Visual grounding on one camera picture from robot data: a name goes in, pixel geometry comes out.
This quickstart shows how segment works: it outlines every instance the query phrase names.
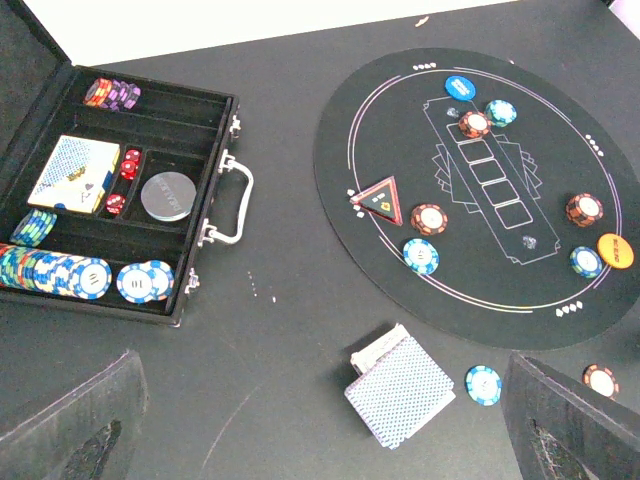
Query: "white wall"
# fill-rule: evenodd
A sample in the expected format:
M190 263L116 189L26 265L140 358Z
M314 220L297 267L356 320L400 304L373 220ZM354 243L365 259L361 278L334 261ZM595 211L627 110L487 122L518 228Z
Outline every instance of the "white wall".
M616 0L611 5L611 11L631 30L636 37L640 38L640 1L639 0Z
M416 17L409 19L411 25L429 13L507 1L513 0L26 0L26 3L75 64L98 65ZM111 6L112 15L103 12L107 5Z

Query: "purple poker chip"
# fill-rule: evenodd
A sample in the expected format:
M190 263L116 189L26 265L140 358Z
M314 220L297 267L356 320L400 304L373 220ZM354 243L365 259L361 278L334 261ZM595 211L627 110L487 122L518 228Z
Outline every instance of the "purple poker chip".
M118 97L118 101L120 103L124 103L129 98L129 84L125 82L120 82L120 97Z
M138 99L140 98L140 94L142 93L142 91L140 90L140 87L138 87L135 84L131 84L129 85L129 87L131 87L130 89L130 95L129 98L127 99L126 102L124 102L124 108L126 108L127 110L131 110L134 105L136 104L136 102L138 101Z
M107 99L114 101L120 96L120 82L117 80L111 80L111 91L107 95Z

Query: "case lid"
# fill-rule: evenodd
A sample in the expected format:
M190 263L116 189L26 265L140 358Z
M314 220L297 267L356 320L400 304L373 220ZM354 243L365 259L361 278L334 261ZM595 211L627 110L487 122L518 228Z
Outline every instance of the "case lid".
M22 0L0 0L0 164L47 80L67 62Z

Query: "blue poker chip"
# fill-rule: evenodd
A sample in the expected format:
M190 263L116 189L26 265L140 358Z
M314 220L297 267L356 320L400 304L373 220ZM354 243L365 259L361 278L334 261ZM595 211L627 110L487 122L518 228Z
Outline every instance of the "blue poker chip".
M111 285L111 268L101 258L76 260L70 271L68 288L78 298L95 300L102 297Z
M604 269L600 256L589 247L578 247L571 252L569 263L584 278L596 278Z
M116 286L120 295L131 303L147 303L156 300L158 294L151 277L140 263L132 263L120 270Z
M489 102L484 114L496 127L506 127L518 116L516 108L505 100L493 100Z
M33 209L20 221L10 241L16 245L36 247L51 232L57 218L55 213Z
M467 372L465 384L469 396L480 405L490 407L500 401L502 380L491 367L476 365Z
M421 275L431 275L440 264L438 251L422 238L409 240L405 243L402 253L411 270Z
M462 102L470 102L476 96L476 87L473 82L459 75L447 78L444 88L449 95Z
M147 272L151 277L154 291L156 291L156 300L165 300L171 295L175 276L171 267L160 260L150 260L141 265L142 270Z

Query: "white line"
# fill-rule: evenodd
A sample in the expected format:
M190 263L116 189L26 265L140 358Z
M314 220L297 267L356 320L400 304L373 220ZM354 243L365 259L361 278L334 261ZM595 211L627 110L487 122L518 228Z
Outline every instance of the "white line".
M222 438L222 435L224 435L224 432L227 430L227 428L229 427L229 425L231 425L231 422L233 421L234 418L236 418L236 415L238 415L238 413L240 412L240 410L242 410L242 407L245 406L245 404L249 401L249 399L251 398L251 396L256 392L256 390L258 390L260 387L262 386L262 384L260 385L256 385L255 388L253 390L251 390L251 392L249 392L249 395L247 395L246 397L244 397L244 400L242 402L240 402L240 405L238 405L238 408L235 409L235 411L231 414L231 416L229 417L229 419L227 420L227 422L222 426L222 430L220 430L220 433L218 433L218 436L216 437L216 439L213 441L213 445L211 445L211 448L209 449L209 452L207 453L206 458L204 459L204 462L202 462L202 468L200 469L200 475L198 475L198 477L202 477L202 474L204 473L204 467L207 466L207 462L209 461L209 458L211 457L211 455L213 454L213 451L215 450L216 446L218 445L218 442L220 441L220 439Z

